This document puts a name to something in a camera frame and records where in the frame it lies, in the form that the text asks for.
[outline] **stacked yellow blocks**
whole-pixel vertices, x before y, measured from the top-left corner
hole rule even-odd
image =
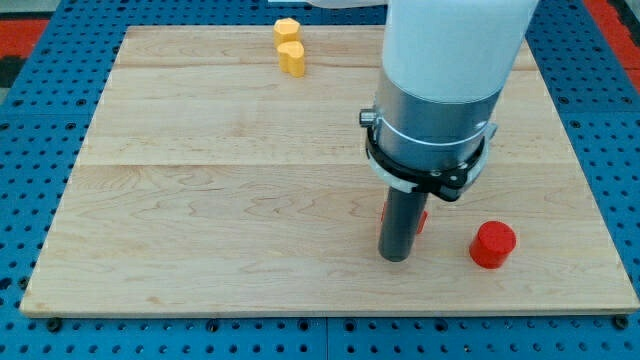
[[[303,77],[304,47],[300,36],[300,23],[294,19],[280,19],[273,26],[273,44],[278,50],[280,69],[294,77]]]

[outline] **wooden board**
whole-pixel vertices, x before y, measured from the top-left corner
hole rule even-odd
[[[603,314],[639,307],[523,47],[478,182],[430,200],[411,257],[377,253],[386,185],[361,107],[381,27],[306,27],[308,74],[268,27],[133,27],[22,301],[31,317]],[[503,268],[468,246],[498,219]]]

